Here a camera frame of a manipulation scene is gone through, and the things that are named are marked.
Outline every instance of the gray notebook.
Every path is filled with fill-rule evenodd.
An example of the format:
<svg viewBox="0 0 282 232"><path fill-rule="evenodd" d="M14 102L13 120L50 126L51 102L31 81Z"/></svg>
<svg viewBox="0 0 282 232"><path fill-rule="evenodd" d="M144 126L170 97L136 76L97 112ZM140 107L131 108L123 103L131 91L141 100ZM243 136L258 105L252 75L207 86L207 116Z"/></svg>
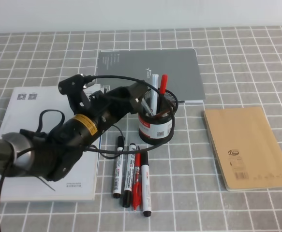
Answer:
<svg viewBox="0 0 282 232"><path fill-rule="evenodd" d="M194 49L146 51L103 51L99 53L98 75L122 75L146 80L151 74L168 75L167 89L181 102L203 102L205 94ZM101 87L112 90L132 81L97 79Z"/></svg>

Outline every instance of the brown notebook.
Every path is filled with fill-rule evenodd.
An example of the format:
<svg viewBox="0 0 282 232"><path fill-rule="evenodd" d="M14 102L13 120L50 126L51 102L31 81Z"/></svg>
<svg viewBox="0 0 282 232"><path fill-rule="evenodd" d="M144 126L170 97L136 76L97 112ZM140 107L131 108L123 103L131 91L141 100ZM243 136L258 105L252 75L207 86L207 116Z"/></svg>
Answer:
<svg viewBox="0 0 282 232"><path fill-rule="evenodd" d="M228 191L282 187L282 150L261 108L204 116Z"/></svg>

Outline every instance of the grid pattern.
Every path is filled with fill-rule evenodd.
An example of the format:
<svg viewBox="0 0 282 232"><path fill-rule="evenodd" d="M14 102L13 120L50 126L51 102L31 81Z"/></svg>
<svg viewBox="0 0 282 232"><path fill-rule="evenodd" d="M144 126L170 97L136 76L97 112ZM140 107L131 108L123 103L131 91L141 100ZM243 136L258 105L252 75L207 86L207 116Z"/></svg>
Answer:
<svg viewBox="0 0 282 232"><path fill-rule="evenodd" d="M14 87L53 86L94 74L100 50L195 48L206 93L181 104L174 138L149 153L152 216L111 196L114 161L99 160L95 201L4 203L3 231L282 231L282 188L228 192L210 148L205 108L260 106L282 148L282 27L201 28L0 34L0 125ZM126 143L136 115L118 123ZM115 149L110 129L103 148Z"/></svg>

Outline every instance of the red marker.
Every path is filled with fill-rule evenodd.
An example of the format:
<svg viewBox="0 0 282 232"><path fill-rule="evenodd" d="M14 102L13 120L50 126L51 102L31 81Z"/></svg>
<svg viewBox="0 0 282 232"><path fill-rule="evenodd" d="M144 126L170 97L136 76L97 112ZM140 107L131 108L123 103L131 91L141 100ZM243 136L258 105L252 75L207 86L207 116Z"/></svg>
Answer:
<svg viewBox="0 0 282 232"><path fill-rule="evenodd" d="M160 84L160 94L163 94L163 95L165 94L167 82L168 82L168 75L163 74L162 78L161 78L161 84ZM161 105L162 105L162 99L161 99L161 97L158 97L157 113L160 112Z"/></svg>
<svg viewBox="0 0 282 232"><path fill-rule="evenodd" d="M141 204L142 199L142 190L139 182L140 176L140 167L141 167L141 154L137 153L135 155L135 165L134 165L134 185L132 187L132 206L134 210Z"/></svg>

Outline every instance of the black pen holder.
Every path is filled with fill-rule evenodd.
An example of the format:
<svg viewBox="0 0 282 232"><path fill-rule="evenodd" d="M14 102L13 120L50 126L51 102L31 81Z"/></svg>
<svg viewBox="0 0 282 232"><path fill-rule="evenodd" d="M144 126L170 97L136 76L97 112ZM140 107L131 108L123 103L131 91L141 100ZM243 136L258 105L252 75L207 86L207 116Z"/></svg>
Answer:
<svg viewBox="0 0 282 232"><path fill-rule="evenodd" d="M178 110L178 100L176 96L169 90L166 89L165 98L171 104L173 113L175 114ZM144 95L144 100L150 107L150 90ZM147 144L156 145L166 140L166 137L171 133L173 136L172 127L172 117L169 108L166 103L159 99L161 102L161 110L157 112L155 116L150 116L143 109L139 112L139 136Z"/></svg>

